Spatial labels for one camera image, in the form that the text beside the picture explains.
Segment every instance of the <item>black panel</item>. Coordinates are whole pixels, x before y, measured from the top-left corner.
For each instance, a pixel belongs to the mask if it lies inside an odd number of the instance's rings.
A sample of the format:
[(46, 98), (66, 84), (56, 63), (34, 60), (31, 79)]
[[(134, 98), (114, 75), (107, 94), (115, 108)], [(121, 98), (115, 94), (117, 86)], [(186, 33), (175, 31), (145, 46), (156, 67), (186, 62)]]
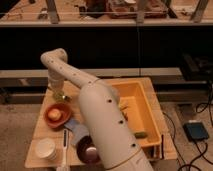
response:
[(0, 69), (41, 69), (64, 48), (79, 68), (177, 67), (181, 54), (213, 56), (213, 27), (0, 28)]
[(0, 0), (0, 18), (4, 16), (20, 0)]

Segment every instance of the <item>wooden table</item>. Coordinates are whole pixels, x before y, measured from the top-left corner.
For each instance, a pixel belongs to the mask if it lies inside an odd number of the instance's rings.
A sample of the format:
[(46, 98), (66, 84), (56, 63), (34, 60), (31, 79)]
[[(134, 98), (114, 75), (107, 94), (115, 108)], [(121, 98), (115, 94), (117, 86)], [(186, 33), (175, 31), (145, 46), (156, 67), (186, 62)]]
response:
[[(153, 89), (151, 80), (149, 78), (128, 78), (128, 79), (109, 79), (106, 80), (106, 82), (110, 83), (118, 83), (122, 81), (127, 81), (127, 80), (139, 80), (141, 81), (147, 99), (149, 101), (150, 107), (152, 109), (152, 112), (154, 114), (154, 117), (157, 122), (157, 126), (159, 128), (159, 131), (161, 135), (164, 136), (164, 159), (176, 159), (177, 158), (177, 153), (174, 148), (168, 127), (166, 125), (166, 122), (164, 120), (164, 116), (162, 114), (158, 99), (156, 97), (155, 91)], [(64, 84), (64, 92), (66, 95), (72, 97), (71, 102), (69, 103), (70, 106), (72, 107), (74, 113), (75, 113), (75, 118), (79, 120), (80, 122), (83, 122), (83, 118), (80, 114), (80, 110), (78, 108), (78, 103), (77, 103), (77, 96), (79, 93), (79, 89), (72, 85), (70, 82), (65, 82)], [(59, 166), (61, 163), (62, 159), (62, 139), (63, 139), (63, 130), (58, 130), (58, 131), (53, 131), (51, 128), (49, 128), (46, 123), (44, 122), (43, 119), (43, 113), (46, 110), (48, 106), (51, 104), (55, 103), (54, 99), (52, 98), (52, 92), (50, 90), (46, 91), (43, 104), (41, 106), (40, 114), (38, 117), (38, 121), (34, 130), (33, 138), (30, 144), (30, 148), (26, 157), (25, 161), (25, 167), (26, 168), (38, 168), (38, 167), (56, 167)], [(42, 160), (36, 157), (34, 149), (36, 143), (45, 137), (50, 137), (53, 138), (56, 146), (57, 146), (57, 158), (54, 161), (47, 161), (47, 160)], [(147, 156), (150, 158), (149, 154), (149, 149), (144, 149), (145, 153)], [(156, 158), (150, 158), (150, 160), (159, 160), (161, 157), (156, 156)], [(77, 166), (77, 165), (83, 165), (83, 163), (78, 159), (76, 155), (76, 150), (74, 147), (69, 145), (68, 152), (67, 152), (67, 162), (70, 166)]]

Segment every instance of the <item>green object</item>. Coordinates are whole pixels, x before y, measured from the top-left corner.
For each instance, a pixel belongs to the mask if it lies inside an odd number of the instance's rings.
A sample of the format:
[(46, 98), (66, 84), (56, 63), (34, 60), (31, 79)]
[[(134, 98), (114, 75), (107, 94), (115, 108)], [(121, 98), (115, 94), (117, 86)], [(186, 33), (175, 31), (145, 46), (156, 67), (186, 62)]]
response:
[(70, 102), (71, 101), (71, 98), (66, 96), (63, 91), (53, 92), (53, 98), (57, 102)]
[(147, 133), (143, 132), (143, 131), (141, 131), (141, 132), (135, 132), (134, 135), (135, 135), (135, 138), (137, 138), (137, 139), (139, 139), (139, 138), (146, 138), (148, 136)]

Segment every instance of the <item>bowl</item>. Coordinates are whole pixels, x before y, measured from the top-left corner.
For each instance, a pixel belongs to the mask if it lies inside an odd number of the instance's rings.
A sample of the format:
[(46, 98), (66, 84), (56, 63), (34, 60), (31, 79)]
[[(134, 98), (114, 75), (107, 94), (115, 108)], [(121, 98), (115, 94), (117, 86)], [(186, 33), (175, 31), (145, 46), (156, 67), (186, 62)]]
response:
[[(48, 117), (48, 113), (53, 109), (58, 109), (61, 112), (61, 117), (57, 121), (51, 120)], [(72, 117), (72, 115), (73, 115), (73, 112), (69, 105), (65, 103), (55, 103), (49, 106), (44, 112), (44, 120), (50, 128), (54, 129), (54, 128), (59, 128), (64, 123), (66, 123)]]

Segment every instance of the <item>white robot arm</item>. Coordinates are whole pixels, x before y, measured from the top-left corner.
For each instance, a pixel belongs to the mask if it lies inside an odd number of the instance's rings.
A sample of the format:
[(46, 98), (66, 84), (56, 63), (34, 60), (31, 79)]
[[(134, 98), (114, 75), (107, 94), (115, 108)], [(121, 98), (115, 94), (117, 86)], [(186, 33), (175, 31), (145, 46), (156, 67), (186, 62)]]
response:
[(43, 53), (41, 61), (48, 68), (53, 89), (62, 88), (64, 78), (80, 88), (80, 110), (105, 170), (153, 171), (118, 107), (114, 88), (68, 65), (63, 49)]

